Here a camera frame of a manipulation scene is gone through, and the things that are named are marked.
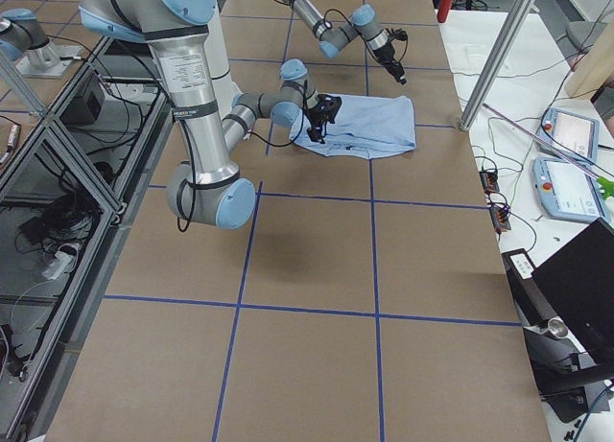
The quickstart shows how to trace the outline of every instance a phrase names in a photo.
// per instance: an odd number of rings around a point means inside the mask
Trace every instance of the white table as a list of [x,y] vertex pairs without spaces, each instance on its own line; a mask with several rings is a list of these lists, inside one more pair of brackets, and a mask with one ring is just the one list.
[[[506,14],[502,12],[451,11],[449,13],[446,23],[440,25],[440,29],[453,72],[467,75],[480,73],[505,18]],[[556,63],[558,64],[551,69],[530,77],[498,78],[488,93],[486,102],[513,120],[538,118],[553,100],[561,81],[568,73],[569,65],[546,26],[537,14],[530,14],[516,37],[499,76],[526,75]],[[471,95],[478,79],[477,76],[464,74],[455,75],[455,85],[462,106]],[[564,88],[559,97],[567,97]],[[560,100],[555,102],[554,107],[601,120],[588,100]],[[517,164],[498,156],[493,151],[488,134],[488,118],[493,116],[495,115],[483,108],[470,129],[471,143],[476,147],[474,153],[483,155],[481,149],[484,149],[485,156],[492,158],[499,169],[519,169]],[[529,119],[519,124],[535,132],[538,120]],[[573,239],[586,224],[552,220],[546,216],[531,177],[531,163],[535,157],[543,153],[535,144],[529,150],[531,139],[507,122],[491,120],[491,126],[497,152],[524,164],[519,178],[518,174],[512,171],[501,171],[499,185],[504,195],[512,199],[513,186],[518,179],[511,210],[535,229],[537,242],[530,255],[539,266]],[[614,146],[614,140],[603,123],[600,127],[600,144]],[[614,152],[600,150],[597,162],[613,172]],[[478,159],[477,164],[478,167],[482,166],[482,159]],[[488,161],[484,162],[484,166],[492,167]],[[614,213],[614,198],[610,198],[606,205],[610,213]],[[520,247],[529,248],[533,242],[531,230],[515,217],[510,219],[510,224],[511,231],[501,236],[499,242],[501,251]],[[544,405],[544,412],[553,440],[562,440],[568,430],[574,429],[571,424],[561,423],[547,404]],[[612,434],[614,434],[614,413],[612,411],[598,413],[590,417],[589,423],[582,431],[580,441],[610,440]]]

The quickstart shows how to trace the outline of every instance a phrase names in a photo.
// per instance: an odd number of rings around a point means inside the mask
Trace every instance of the white label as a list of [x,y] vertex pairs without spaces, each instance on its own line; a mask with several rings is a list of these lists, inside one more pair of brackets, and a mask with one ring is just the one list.
[[160,65],[170,92],[188,92],[208,85],[202,54],[163,57]]
[[524,253],[518,253],[509,257],[511,262],[514,263],[516,270],[523,279],[531,279],[531,273],[533,272],[533,266],[527,259]]

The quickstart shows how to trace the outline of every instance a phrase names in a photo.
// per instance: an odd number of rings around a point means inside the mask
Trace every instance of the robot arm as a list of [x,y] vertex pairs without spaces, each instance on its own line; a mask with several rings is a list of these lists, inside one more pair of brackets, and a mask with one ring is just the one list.
[[32,66],[40,70],[59,63],[58,48],[27,9],[11,9],[0,14],[0,51],[11,61],[27,53]]
[[[222,120],[204,48],[215,8],[216,0],[82,0],[80,5],[85,27],[145,42],[152,51],[190,154],[167,187],[171,210],[188,221],[237,228],[251,216],[255,190],[241,178],[230,151],[256,119],[271,117],[289,126],[305,107],[314,109],[307,113],[315,118],[319,99],[302,63],[291,60],[282,66],[279,92],[241,95]],[[332,122],[334,113],[326,119]]]
[[405,84],[403,65],[394,58],[395,39],[407,41],[407,33],[403,30],[387,30],[377,20],[375,11],[369,4],[362,5],[352,15],[348,22],[334,28],[309,0],[282,0],[309,27],[319,48],[328,57],[334,58],[357,36],[360,36],[367,49],[384,66],[397,82]]

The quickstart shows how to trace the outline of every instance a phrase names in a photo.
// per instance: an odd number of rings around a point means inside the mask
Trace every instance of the light blue cloth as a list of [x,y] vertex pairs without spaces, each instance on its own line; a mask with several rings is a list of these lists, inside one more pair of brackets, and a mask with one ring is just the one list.
[[[413,106],[407,97],[384,99],[339,95],[342,106],[335,124],[326,126],[324,144],[312,142],[307,135],[309,122],[304,119],[303,130],[295,143],[324,156],[358,156],[376,159],[415,150]],[[301,125],[297,118],[290,130],[296,137]]]

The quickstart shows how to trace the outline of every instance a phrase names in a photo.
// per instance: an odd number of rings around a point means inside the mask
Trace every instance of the black monitor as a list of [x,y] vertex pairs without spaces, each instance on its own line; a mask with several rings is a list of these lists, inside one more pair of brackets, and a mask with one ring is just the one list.
[[614,229],[593,221],[532,276],[593,361],[614,363]]

